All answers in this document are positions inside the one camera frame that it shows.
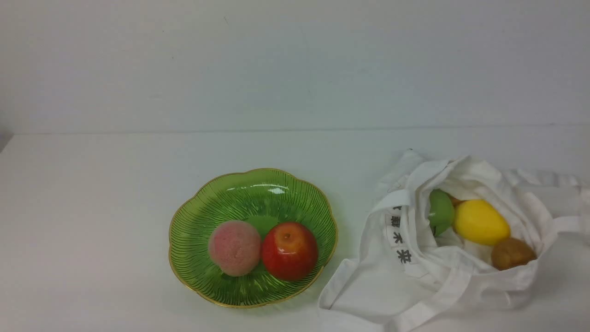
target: pink peach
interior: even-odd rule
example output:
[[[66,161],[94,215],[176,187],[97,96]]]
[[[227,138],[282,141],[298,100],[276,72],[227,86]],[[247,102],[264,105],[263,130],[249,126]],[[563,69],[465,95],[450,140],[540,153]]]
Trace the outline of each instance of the pink peach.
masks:
[[[227,275],[248,274],[260,260],[260,235],[247,222],[227,221],[209,238],[209,256]]]

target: tabletop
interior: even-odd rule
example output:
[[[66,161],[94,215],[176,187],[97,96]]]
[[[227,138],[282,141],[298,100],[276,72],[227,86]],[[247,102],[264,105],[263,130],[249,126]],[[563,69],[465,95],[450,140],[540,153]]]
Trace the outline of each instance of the tabletop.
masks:
[[[373,188],[399,153],[473,154],[500,168],[590,178],[590,126],[15,135],[0,153],[0,331],[316,331],[316,300],[355,256]],[[168,263],[175,210],[208,180],[273,167],[327,195],[337,251],[317,282],[238,310],[184,287]],[[444,314],[427,331],[586,331],[588,248],[560,239],[530,304]]]

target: green glass bowl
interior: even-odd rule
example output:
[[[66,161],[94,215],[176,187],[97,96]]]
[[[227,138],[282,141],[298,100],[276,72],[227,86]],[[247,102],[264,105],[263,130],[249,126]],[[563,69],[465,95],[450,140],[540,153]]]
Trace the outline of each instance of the green glass bowl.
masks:
[[[304,279],[287,282],[262,262],[247,275],[221,272],[208,254],[209,237],[227,220],[253,225],[261,238],[275,225],[298,222],[316,237],[317,264]],[[215,304],[254,308],[296,296],[311,286],[330,261],[338,228],[326,196],[315,185],[272,168],[225,174],[204,185],[174,214],[170,224],[170,266],[178,279]]]

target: white cloth bag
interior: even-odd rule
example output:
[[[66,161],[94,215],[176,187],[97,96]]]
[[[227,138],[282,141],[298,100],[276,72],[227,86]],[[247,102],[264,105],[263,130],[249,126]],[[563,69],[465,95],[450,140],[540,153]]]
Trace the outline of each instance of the white cloth bag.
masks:
[[[561,205],[577,204],[576,216],[554,218],[528,187],[569,188]],[[491,248],[458,237],[452,229],[436,239],[428,223],[430,192],[440,188],[460,199],[482,198],[503,215],[512,237],[537,253],[527,265],[498,271]],[[359,258],[344,259],[320,294],[323,331],[407,332],[446,310],[507,309],[530,295],[537,268],[558,233],[590,239],[590,191],[571,175],[546,171],[501,172],[473,157],[427,161],[406,151],[378,185],[378,203],[360,239]],[[559,211],[559,204],[552,211]]]

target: red apple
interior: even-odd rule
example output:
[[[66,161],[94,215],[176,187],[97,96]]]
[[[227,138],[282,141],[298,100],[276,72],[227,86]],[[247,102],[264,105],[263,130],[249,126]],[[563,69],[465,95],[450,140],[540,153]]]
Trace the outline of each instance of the red apple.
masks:
[[[297,281],[316,266],[316,238],[300,223],[280,223],[264,238],[261,256],[266,270],[275,278]]]

